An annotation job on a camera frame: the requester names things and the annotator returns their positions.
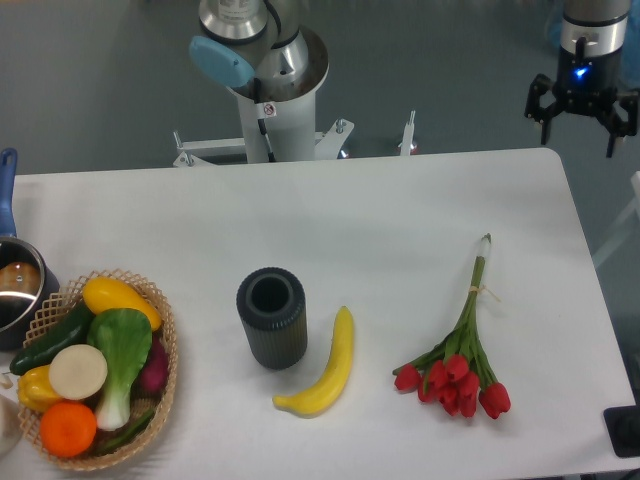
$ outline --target rubber band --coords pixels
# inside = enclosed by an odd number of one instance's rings
[[[500,300],[500,297],[498,297],[495,293],[493,293],[489,287],[487,287],[486,285],[481,285],[480,288],[478,287],[474,287],[471,286],[469,287],[469,293],[471,292],[477,292],[478,295],[480,295],[482,292],[489,292],[489,294],[494,298],[494,300],[498,303],[502,303],[502,300]]]

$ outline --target white table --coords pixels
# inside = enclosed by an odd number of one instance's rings
[[[474,480],[640,466],[615,457],[606,433],[603,409],[633,396],[550,150],[24,176],[14,211],[62,283],[125,268],[174,307],[170,421],[147,451],[89,478]],[[451,419],[396,393],[390,372],[452,328],[487,232],[485,283],[502,302],[480,297],[480,334],[513,408]],[[253,359],[235,307],[263,266],[293,272],[307,296],[309,348],[282,372]],[[343,304],[357,339],[342,397],[312,420],[274,409],[274,393],[324,369]],[[0,470],[87,478],[25,442]]]

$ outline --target gray floor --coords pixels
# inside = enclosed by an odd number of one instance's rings
[[[301,0],[325,41],[329,77],[317,126],[356,124],[353,156],[393,155],[417,110],[420,153],[527,148],[523,116],[537,73],[554,76],[549,2]],[[0,146],[19,173],[169,168],[183,141],[240,137],[234,100],[191,65],[198,0],[0,1]],[[594,251],[631,200],[640,138],[605,158],[595,120],[559,117],[549,147],[563,159]],[[599,277],[625,356],[640,351],[640,233]]]

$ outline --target red tulip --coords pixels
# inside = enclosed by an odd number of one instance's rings
[[[450,382],[457,382],[469,373],[469,363],[464,355],[458,353],[451,355],[444,364],[444,368],[447,372],[447,378]]]
[[[396,377],[394,385],[401,392],[408,392],[420,385],[422,377],[416,367],[407,363]]]
[[[441,404],[452,403],[458,399],[458,389],[453,383],[448,383],[442,388],[438,389],[438,401]]]
[[[508,412],[511,408],[511,400],[507,389],[500,382],[489,385],[484,393],[487,402],[491,403],[500,413]]]
[[[476,413],[476,397],[461,397],[460,398],[460,413],[463,417],[471,418]]]
[[[489,401],[487,401],[487,396],[485,395],[485,392],[480,392],[480,395],[478,396],[478,400],[480,401],[480,405],[482,405],[482,408],[484,408],[484,411],[487,412],[487,415],[489,415],[491,418],[495,420],[500,416],[500,411],[496,407],[494,407]]]
[[[438,394],[435,388],[431,388],[429,383],[427,382],[427,376],[422,377],[422,382],[418,386],[418,399],[422,403],[431,403],[436,398],[438,398]]]
[[[455,417],[458,413],[460,413],[460,405],[458,405],[457,400],[449,403],[443,403],[442,408],[444,408],[445,412],[447,412],[452,417]]]
[[[480,377],[476,375],[476,372],[470,370],[469,373],[456,382],[456,386],[462,398],[475,399],[480,388]]]
[[[431,367],[431,370],[429,371],[427,382],[429,382],[429,388],[433,388],[435,390],[440,390],[449,382],[447,378],[447,371],[444,368],[442,360],[438,360],[433,364],[433,367]]]

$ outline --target blue light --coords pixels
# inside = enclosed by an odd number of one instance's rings
[[[582,68],[576,68],[573,71],[573,74],[576,76],[576,78],[578,80],[582,80],[582,77],[584,76],[585,73],[587,73],[589,71],[589,67],[582,67]]]

